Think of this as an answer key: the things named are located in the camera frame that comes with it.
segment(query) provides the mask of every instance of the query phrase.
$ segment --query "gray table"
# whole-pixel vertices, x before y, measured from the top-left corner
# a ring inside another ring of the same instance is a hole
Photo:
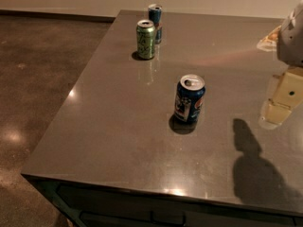
[[[271,77],[288,66],[256,45],[282,20],[164,13],[163,42],[140,61],[144,17],[119,13],[22,174],[302,216],[303,107],[274,131],[258,125]],[[194,130],[172,118],[186,74],[205,79]]]

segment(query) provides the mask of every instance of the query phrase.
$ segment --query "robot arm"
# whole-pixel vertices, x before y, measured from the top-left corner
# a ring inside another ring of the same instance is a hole
[[[276,51],[277,58],[290,65],[279,77],[273,96],[261,109],[261,126],[274,129],[303,101],[303,0],[281,26],[258,43],[257,48]]]

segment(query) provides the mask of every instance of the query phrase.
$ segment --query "table drawer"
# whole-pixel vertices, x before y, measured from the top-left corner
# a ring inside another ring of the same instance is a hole
[[[62,185],[57,194],[73,208],[109,217],[165,222],[182,225],[184,210],[197,210],[197,206],[144,195],[128,195]]]
[[[186,212],[187,225],[190,227],[291,227],[294,226],[292,218],[257,213],[241,216],[210,215],[205,213]]]
[[[138,220],[98,216],[89,213],[81,214],[80,219],[87,227],[167,227]]]
[[[153,223],[155,226],[173,227],[294,226],[294,220],[291,217],[223,207],[210,203],[174,201],[168,200],[167,197],[162,199],[159,196],[147,197],[143,194],[110,192],[69,185],[61,185],[57,194],[70,208],[86,213],[82,214],[81,217],[89,222],[87,225],[89,227],[102,226],[97,225],[96,222],[105,222],[106,219],[117,224],[125,218],[129,221],[139,221],[145,224]]]
[[[294,218],[295,226],[303,227],[303,218]]]

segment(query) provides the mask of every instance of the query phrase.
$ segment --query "aluminum can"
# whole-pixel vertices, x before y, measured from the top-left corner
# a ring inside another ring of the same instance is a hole
[[[158,4],[149,5],[149,19],[153,21],[156,35],[155,43],[160,44],[162,41],[162,24],[161,24],[162,6]]]
[[[154,57],[155,27],[153,21],[140,20],[136,27],[137,55],[149,60]]]
[[[177,85],[174,115],[186,123],[198,121],[205,95],[205,81],[197,75],[181,77]]]

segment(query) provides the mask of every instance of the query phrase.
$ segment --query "polished floor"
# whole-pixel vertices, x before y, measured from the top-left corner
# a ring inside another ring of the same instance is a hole
[[[68,226],[20,171],[110,25],[0,16],[0,226]]]

